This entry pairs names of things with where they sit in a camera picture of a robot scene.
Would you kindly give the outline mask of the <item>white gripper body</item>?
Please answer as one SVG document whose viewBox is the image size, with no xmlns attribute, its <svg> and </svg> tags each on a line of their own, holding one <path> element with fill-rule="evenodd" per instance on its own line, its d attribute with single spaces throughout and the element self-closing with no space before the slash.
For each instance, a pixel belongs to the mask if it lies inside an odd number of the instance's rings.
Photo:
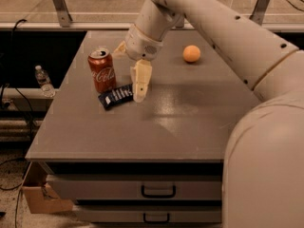
<svg viewBox="0 0 304 228">
<path fill-rule="evenodd" d="M 144 35 L 135 25 L 130 27 L 124 42 L 126 54 L 135 61 L 153 61 L 162 49 L 162 42 Z"/>
</svg>

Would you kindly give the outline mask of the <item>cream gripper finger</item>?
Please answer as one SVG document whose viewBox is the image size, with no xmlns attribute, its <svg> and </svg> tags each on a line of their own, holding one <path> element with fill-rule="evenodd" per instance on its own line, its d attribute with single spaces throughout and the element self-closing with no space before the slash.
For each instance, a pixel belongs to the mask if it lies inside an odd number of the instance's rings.
<svg viewBox="0 0 304 228">
<path fill-rule="evenodd" d="M 123 57 L 126 55 L 125 41 L 121 41 L 120 44 L 114 49 L 112 55 L 114 57 Z"/>
<path fill-rule="evenodd" d="M 141 59 L 130 68 L 132 80 L 133 100 L 141 103 L 146 96 L 149 82 L 152 76 L 152 66 L 150 61 Z"/>
</svg>

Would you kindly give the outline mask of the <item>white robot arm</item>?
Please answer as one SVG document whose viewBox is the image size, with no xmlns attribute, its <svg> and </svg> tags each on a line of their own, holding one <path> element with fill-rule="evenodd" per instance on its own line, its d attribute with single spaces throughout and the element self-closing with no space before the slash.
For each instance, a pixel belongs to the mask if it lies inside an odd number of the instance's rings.
<svg viewBox="0 0 304 228">
<path fill-rule="evenodd" d="M 120 47 L 141 102 L 166 32 L 185 18 L 259 103 L 224 155 L 223 228 L 304 228 L 304 54 L 217 0 L 145 0 Z"/>
</svg>

